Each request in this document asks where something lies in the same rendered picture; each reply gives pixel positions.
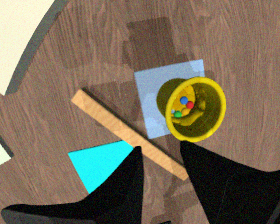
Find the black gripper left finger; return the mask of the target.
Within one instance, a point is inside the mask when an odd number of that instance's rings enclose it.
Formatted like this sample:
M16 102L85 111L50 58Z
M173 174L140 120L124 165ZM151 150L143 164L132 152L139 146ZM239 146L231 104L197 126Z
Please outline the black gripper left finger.
M143 188L143 156L136 145L84 200L58 205L12 204L0 214L6 224L141 224Z

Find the tan flat bar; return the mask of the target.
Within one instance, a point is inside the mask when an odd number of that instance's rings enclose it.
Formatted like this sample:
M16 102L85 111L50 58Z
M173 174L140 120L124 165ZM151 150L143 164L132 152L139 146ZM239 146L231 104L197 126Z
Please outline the tan flat bar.
M143 133L137 131L131 123L128 123L127 120L109 108L103 101L97 99L97 96L93 95L92 92L88 92L85 88L80 88L71 100L77 107L83 109L87 115L93 117L97 123L103 125L108 131L116 133L121 139L131 144L132 147L140 145L141 153L145 157L152 159L155 163L171 172L172 175L179 177L179 179L187 179L188 172L181 161L161 148L155 141L148 139Z

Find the yellow cup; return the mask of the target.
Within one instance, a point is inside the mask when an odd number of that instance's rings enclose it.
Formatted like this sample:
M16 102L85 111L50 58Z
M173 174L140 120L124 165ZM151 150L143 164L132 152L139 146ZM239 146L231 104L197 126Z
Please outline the yellow cup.
M173 116L173 111L183 111L180 99L187 96L195 103L188 115ZM224 120L225 95L220 85L209 77L193 76L191 79L165 81L156 95L156 107L165 119L167 128L179 140L191 143L213 135Z

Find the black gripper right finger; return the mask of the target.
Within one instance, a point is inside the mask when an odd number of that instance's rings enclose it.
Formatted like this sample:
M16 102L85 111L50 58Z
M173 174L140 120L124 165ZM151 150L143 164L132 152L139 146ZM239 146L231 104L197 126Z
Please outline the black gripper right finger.
M189 180L209 224L274 224L280 214L280 171L265 172L180 141Z

